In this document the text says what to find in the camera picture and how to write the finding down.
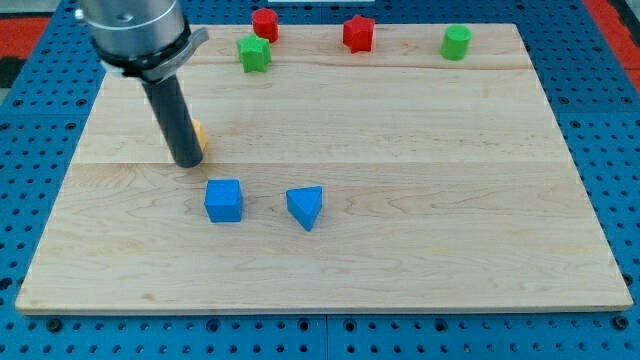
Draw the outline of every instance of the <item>wooden table surface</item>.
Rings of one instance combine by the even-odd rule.
[[[517,29],[281,26],[266,73],[248,26],[210,26],[179,72],[209,138],[176,167],[141,86],[107,77],[17,299],[25,314],[621,310],[632,299]],[[211,224],[208,178],[244,219]],[[324,187],[305,232],[284,192]]]

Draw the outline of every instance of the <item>toy block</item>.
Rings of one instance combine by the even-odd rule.
[[[271,62],[269,40],[258,37],[256,34],[238,40],[238,53],[244,72],[265,72],[267,64]]]
[[[287,191],[287,210],[306,231],[313,229],[320,209],[322,209],[321,186]]]
[[[464,25],[451,25],[445,30],[442,56],[447,60],[462,60],[471,41],[471,30]]]
[[[237,179],[214,179],[207,182],[204,207],[211,222],[242,220],[242,190]]]
[[[375,19],[356,15],[344,22],[342,43],[351,49],[351,53],[371,51]]]
[[[251,15],[253,32],[270,43],[278,40],[278,14],[271,9],[258,9]]]
[[[204,153],[208,143],[207,135],[202,130],[202,124],[200,121],[191,118],[191,123],[193,124],[193,130],[196,132],[196,138],[198,139],[198,144],[200,144],[200,149]]]

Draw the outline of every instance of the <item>blue block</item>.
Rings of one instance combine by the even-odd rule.
[[[302,227],[311,231],[322,209],[322,187],[291,189],[287,191],[287,210]]]
[[[242,204],[238,179],[215,179],[207,182],[204,207],[211,222],[240,222]]]

